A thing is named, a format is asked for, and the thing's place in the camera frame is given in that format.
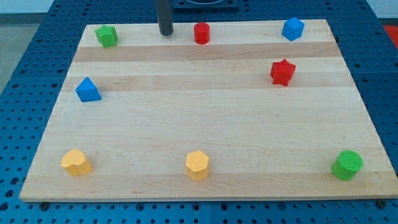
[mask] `green cylinder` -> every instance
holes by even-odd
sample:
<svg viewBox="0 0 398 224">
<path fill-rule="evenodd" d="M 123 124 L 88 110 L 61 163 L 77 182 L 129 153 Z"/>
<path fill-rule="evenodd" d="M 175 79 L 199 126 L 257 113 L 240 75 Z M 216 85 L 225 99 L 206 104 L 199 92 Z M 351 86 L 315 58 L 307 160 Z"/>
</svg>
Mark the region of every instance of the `green cylinder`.
<svg viewBox="0 0 398 224">
<path fill-rule="evenodd" d="M 351 150 L 342 151 L 331 165 L 331 172 L 340 180 L 351 180 L 363 167 L 361 156 Z"/>
</svg>

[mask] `wood grain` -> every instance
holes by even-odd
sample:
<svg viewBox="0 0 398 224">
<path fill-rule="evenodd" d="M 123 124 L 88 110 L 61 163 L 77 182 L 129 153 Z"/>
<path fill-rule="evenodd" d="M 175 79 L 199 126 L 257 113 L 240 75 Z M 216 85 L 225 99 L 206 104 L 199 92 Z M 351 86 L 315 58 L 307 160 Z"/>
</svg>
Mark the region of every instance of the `wood grain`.
<svg viewBox="0 0 398 224">
<path fill-rule="evenodd" d="M 325 20 L 303 37 L 283 21 L 193 24 L 171 37 L 157 24 L 117 24 L 119 46 L 102 49 L 87 26 L 20 198 L 27 202 L 326 200 L 395 198 L 398 180 Z M 297 65 L 288 87 L 273 62 Z M 80 103 L 86 76 L 101 101 Z M 94 169 L 70 177 L 62 156 L 81 149 Z M 209 178 L 185 173 L 187 153 L 210 156 Z M 345 149 L 364 167 L 349 182 L 330 166 Z"/>
</svg>

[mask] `blue pyramid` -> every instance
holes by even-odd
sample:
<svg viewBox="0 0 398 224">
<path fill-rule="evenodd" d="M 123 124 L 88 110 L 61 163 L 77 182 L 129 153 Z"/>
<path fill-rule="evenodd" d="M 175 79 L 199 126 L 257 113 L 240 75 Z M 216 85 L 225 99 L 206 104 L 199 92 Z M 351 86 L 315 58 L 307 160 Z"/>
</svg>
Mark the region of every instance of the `blue pyramid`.
<svg viewBox="0 0 398 224">
<path fill-rule="evenodd" d="M 301 37 L 303 30 L 304 30 L 304 23 L 300 21 L 300 19 L 293 17 L 285 22 L 282 35 L 286 37 L 288 40 L 293 41 Z"/>
<path fill-rule="evenodd" d="M 98 93 L 97 87 L 94 83 L 86 77 L 81 84 L 76 88 L 76 93 L 82 102 L 100 100 L 101 96 Z"/>
</svg>

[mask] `colored block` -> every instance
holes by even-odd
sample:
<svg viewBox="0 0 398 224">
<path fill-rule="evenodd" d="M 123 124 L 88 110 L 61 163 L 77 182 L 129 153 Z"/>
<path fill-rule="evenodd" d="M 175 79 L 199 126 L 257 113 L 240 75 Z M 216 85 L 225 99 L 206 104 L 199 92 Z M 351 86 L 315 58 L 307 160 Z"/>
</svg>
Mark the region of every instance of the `colored block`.
<svg viewBox="0 0 398 224">
<path fill-rule="evenodd" d="M 209 173 L 209 157 L 201 150 L 188 153 L 185 167 L 187 174 L 193 180 L 203 180 L 208 177 Z"/>
<path fill-rule="evenodd" d="M 78 149 L 72 149 L 67 152 L 61 160 L 61 166 L 72 177 L 79 174 L 86 175 L 93 170 L 84 153 Z"/>
<path fill-rule="evenodd" d="M 351 180 L 362 169 L 362 166 L 363 160 L 358 153 L 345 150 L 338 155 L 331 165 L 331 171 L 340 180 Z"/>
<path fill-rule="evenodd" d="M 101 43 L 104 48 L 116 46 L 118 35 L 113 26 L 102 25 L 101 28 L 95 30 L 95 34 L 98 42 Z"/>
<path fill-rule="evenodd" d="M 88 77 L 86 77 L 76 88 L 76 93 L 82 102 L 95 101 L 101 99 L 97 87 L 95 87 L 94 83 Z"/>
<path fill-rule="evenodd" d="M 281 62 L 274 62 L 271 68 L 271 77 L 274 79 L 273 84 L 281 84 L 287 86 L 293 78 L 296 66 L 289 63 L 286 59 Z"/>
<path fill-rule="evenodd" d="M 300 19 L 293 17 L 285 22 L 282 35 L 288 40 L 293 41 L 301 37 L 303 30 L 304 23 Z"/>
<path fill-rule="evenodd" d="M 193 27 L 195 42 L 207 44 L 210 41 L 210 26 L 206 22 L 199 22 Z"/>
</svg>

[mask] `red star-shaped block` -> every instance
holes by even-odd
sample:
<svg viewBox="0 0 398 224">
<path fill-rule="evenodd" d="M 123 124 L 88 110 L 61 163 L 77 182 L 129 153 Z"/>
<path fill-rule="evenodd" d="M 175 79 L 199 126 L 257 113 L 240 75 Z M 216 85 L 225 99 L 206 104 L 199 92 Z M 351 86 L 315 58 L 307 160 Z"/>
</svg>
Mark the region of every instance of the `red star-shaped block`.
<svg viewBox="0 0 398 224">
<path fill-rule="evenodd" d="M 296 66 L 289 63 L 286 59 L 281 62 L 274 62 L 271 68 L 271 77 L 274 79 L 272 84 L 282 84 L 287 86 L 289 81 L 293 78 Z"/>
</svg>

